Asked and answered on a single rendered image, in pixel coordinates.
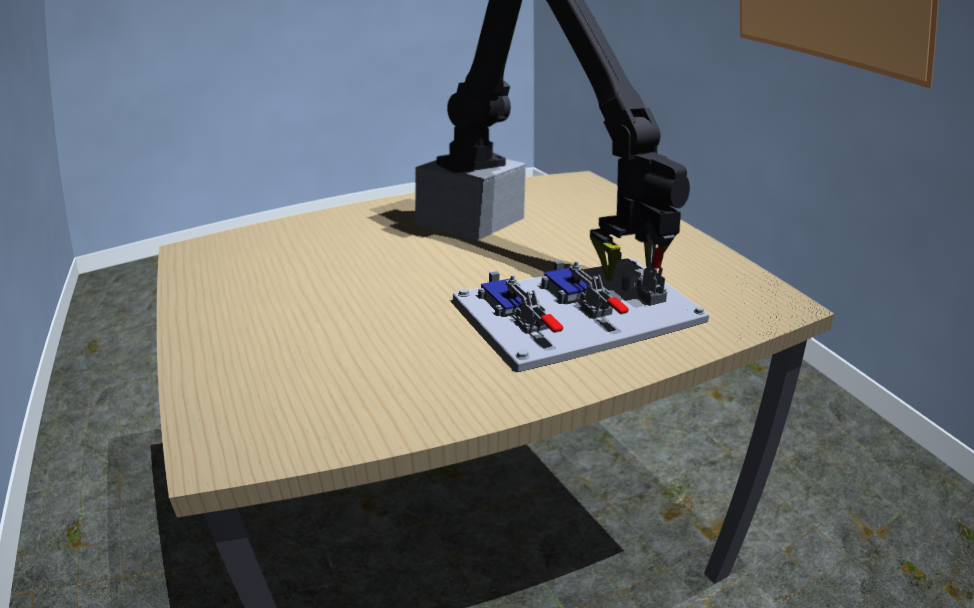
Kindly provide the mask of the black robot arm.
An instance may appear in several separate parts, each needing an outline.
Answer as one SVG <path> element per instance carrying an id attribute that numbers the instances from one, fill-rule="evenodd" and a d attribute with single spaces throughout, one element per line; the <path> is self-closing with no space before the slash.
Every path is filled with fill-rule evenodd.
<path id="1" fill-rule="evenodd" d="M 627 230 L 646 228 L 654 245 L 670 245 L 680 232 L 681 218 L 672 207 L 684 206 L 690 192 L 687 168 L 657 154 L 658 124 L 628 82 L 585 1 L 546 1 L 595 91 L 612 139 L 612 156 L 621 157 L 617 188 L 639 194 L 639 198 L 618 194 L 618 224 Z M 511 111 L 510 85 L 503 78 L 520 3 L 488 2 L 471 69 L 447 105 L 456 126 L 454 141 L 449 143 L 448 156 L 437 156 L 436 164 L 451 172 L 506 166 L 506 158 L 493 153 L 488 127 L 505 121 Z"/>

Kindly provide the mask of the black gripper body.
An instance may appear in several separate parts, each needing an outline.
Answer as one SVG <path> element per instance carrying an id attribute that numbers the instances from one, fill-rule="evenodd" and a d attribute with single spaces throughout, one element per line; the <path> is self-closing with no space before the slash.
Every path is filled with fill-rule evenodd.
<path id="1" fill-rule="evenodd" d="M 617 188 L 617 215 L 618 215 L 618 194 L 627 195 L 627 197 L 632 197 L 632 198 L 639 198 L 639 194 L 631 194 L 631 193 L 623 192 Z M 626 235 L 633 235 L 633 234 L 635 234 L 635 239 L 638 240 L 639 242 L 649 242 L 643 239 L 643 232 L 647 230 L 646 228 L 627 230 L 626 228 L 618 224 L 617 215 L 599 217 L 600 228 L 591 229 L 590 235 L 592 235 L 592 237 L 595 237 L 596 239 L 601 241 L 601 243 L 613 242 L 613 237 L 610 237 L 610 235 L 614 235 L 614 237 L 621 238 L 621 237 L 626 237 Z"/>

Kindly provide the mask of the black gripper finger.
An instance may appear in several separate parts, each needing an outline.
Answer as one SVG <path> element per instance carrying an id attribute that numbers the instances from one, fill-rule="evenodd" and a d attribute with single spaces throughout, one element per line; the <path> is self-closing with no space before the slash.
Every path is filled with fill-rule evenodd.
<path id="1" fill-rule="evenodd" d="M 621 247 L 614 242 L 601 243 L 601 241 L 592 237 L 592 235 L 590 235 L 590 239 L 601 261 L 601 268 L 603 268 L 605 279 L 611 282 L 614 271 L 616 271 L 616 264 Z M 605 251 L 608 254 L 608 265 Z"/>
<path id="2" fill-rule="evenodd" d="M 645 261 L 646 261 L 646 268 L 647 268 L 647 262 L 648 262 L 648 245 L 649 245 L 649 242 L 645 242 L 645 243 L 644 243 L 644 249 L 645 249 Z M 665 251 L 666 251 L 666 249 L 667 249 L 668 247 L 670 247 L 670 245 L 668 245 L 668 246 L 662 246 L 662 247 L 664 247 L 664 249 L 665 249 Z M 664 251 L 664 253 L 665 253 L 665 251 Z"/>

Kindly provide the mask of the blue rectangular block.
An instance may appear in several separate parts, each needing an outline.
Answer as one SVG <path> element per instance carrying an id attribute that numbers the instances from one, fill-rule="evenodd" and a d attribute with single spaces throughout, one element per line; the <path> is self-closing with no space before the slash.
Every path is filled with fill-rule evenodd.
<path id="1" fill-rule="evenodd" d="M 549 286 L 556 292 L 564 291 L 567 301 L 581 299 L 581 292 L 585 292 L 587 288 L 587 284 L 582 280 L 578 284 L 571 283 L 571 275 L 569 268 L 544 272 L 544 276 L 549 279 Z"/>
<path id="2" fill-rule="evenodd" d="M 506 280 L 509 279 L 482 283 L 481 288 L 486 291 L 486 295 L 495 305 L 501 305 L 503 312 L 508 314 L 517 312 L 517 308 L 520 308 L 520 298 L 508 298 L 508 285 L 506 285 Z"/>

